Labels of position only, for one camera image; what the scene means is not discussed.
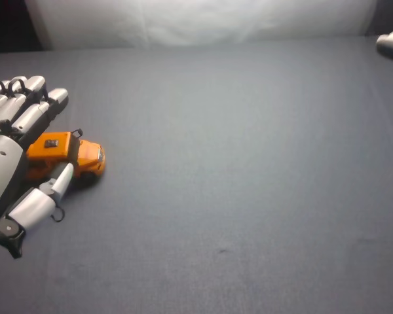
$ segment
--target orange toy truck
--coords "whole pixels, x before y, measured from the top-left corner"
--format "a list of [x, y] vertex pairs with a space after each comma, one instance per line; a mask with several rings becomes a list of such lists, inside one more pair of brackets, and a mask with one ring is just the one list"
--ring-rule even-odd
[[26, 153], [26, 179], [41, 180], [60, 162], [71, 162], [75, 166], [74, 176], [82, 181], [100, 177], [105, 169], [105, 152], [99, 144], [79, 139], [82, 135], [81, 129], [42, 134]]

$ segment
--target white fabric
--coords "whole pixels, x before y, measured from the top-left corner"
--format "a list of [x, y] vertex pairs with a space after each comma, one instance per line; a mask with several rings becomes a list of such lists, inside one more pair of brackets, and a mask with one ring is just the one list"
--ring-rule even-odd
[[48, 48], [358, 35], [376, 0], [27, 0]]

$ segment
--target toy school bus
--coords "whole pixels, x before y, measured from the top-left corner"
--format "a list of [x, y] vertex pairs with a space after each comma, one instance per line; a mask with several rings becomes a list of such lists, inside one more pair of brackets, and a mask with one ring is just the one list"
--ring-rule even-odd
[[81, 129], [73, 132], [44, 133], [26, 152], [29, 160], [28, 180], [45, 178], [60, 162], [71, 162], [74, 176], [91, 181], [101, 176], [105, 169], [105, 152], [102, 146], [84, 139]]

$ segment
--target orange vehicle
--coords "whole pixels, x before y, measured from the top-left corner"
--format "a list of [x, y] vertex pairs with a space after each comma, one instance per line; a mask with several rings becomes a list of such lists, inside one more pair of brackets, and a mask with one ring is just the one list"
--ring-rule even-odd
[[28, 180], [45, 178], [60, 162], [71, 162], [74, 176], [90, 181], [105, 170], [102, 146], [84, 139], [81, 129], [73, 132], [44, 133], [26, 152], [29, 160]]

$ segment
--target gray fabric surface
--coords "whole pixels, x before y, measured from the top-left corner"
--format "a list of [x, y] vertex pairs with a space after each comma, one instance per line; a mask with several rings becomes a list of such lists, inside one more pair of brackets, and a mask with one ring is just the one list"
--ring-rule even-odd
[[393, 313], [393, 63], [375, 39], [0, 55], [102, 144], [0, 247], [4, 313]]

